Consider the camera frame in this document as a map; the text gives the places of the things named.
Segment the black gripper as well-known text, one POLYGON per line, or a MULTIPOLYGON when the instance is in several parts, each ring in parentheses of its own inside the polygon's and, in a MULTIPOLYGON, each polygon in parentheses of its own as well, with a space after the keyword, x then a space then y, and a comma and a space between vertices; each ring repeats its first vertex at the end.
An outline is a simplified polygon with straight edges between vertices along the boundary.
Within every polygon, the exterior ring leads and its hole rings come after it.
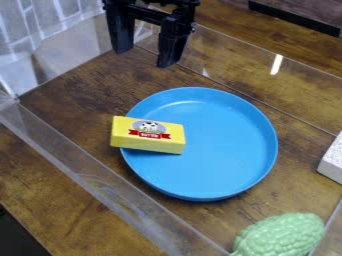
POLYGON ((158 66, 168 68, 184 54, 189 35, 194 32, 196 9, 201 0, 102 0, 106 10, 113 49, 118 54, 134 47, 135 19, 161 25, 158 66), (176 5, 168 13, 149 7, 176 5))

